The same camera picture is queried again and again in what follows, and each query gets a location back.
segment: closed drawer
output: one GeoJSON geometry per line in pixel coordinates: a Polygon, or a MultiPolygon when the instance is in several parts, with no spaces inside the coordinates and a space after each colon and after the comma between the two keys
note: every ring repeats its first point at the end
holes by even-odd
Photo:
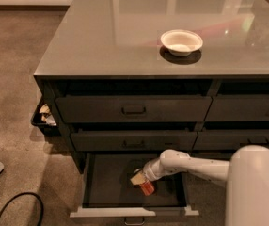
{"type": "Polygon", "coordinates": [[[217,130],[198,132],[194,150],[237,150],[245,145],[269,148],[269,130],[217,130]]]}
{"type": "Polygon", "coordinates": [[[214,97],[206,121],[269,121],[269,95],[214,97]]]}
{"type": "Polygon", "coordinates": [[[129,218],[137,218],[133,225],[142,225],[160,216],[174,221],[197,215],[198,211],[192,211],[186,199],[182,173],[154,182],[156,193],[148,197],[131,184],[134,171],[158,156],[156,153],[90,153],[83,175],[80,206],[71,217],[88,218],[89,222],[101,225],[113,218],[120,218],[121,223],[124,219],[131,223],[129,218]]]}
{"type": "Polygon", "coordinates": [[[203,121],[211,102],[201,96],[69,96],[56,104],[65,123],[203,121]]]}
{"type": "Polygon", "coordinates": [[[72,133],[78,151],[191,150],[196,132],[184,131],[101,131],[72,133]]]}

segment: gray countertop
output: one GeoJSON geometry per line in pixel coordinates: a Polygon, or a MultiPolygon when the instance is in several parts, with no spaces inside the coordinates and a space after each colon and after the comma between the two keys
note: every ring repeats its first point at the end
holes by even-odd
{"type": "Polygon", "coordinates": [[[82,78],[269,77],[264,0],[74,0],[35,76],[82,78]],[[203,39],[185,58],[160,42],[167,30],[203,39]]]}

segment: white bowl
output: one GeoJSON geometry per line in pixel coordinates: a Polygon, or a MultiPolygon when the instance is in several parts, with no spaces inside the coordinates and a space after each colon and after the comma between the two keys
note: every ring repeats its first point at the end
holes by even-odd
{"type": "Polygon", "coordinates": [[[200,35],[187,30],[170,30],[161,36],[162,44],[176,57],[189,56],[202,47],[200,35]]]}

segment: concrete floor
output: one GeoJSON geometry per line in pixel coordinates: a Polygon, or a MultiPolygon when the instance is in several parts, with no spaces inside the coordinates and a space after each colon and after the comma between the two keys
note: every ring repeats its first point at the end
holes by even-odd
{"type": "MultiPolygon", "coordinates": [[[[0,210],[14,195],[31,191],[44,203],[42,225],[79,225],[69,219],[80,198],[81,175],[60,137],[45,137],[30,119],[40,99],[33,73],[64,12],[0,11],[0,210]]],[[[191,204],[200,216],[159,226],[224,225],[225,190],[187,175],[191,204]]],[[[39,204],[16,200],[0,225],[36,225],[39,204]]]]}

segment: black cable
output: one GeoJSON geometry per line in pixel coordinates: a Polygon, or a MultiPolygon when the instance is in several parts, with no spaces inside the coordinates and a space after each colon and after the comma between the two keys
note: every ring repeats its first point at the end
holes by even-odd
{"type": "Polygon", "coordinates": [[[42,200],[40,198],[40,196],[34,192],[22,192],[18,195],[15,195],[12,199],[10,199],[5,205],[4,207],[2,208],[1,212],[0,212],[0,218],[2,216],[2,214],[4,213],[5,209],[7,208],[7,206],[13,201],[15,200],[16,198],[22,196],[22,195],[32,195],[34,197],[36,197],[39,202],[40,202],[40,218],[39,218],[39,221],[38,221],[38,226],[41,225],[41,222],[42,222],[42,218],[43,218],[43,203],[42,203],[42,200]]]}

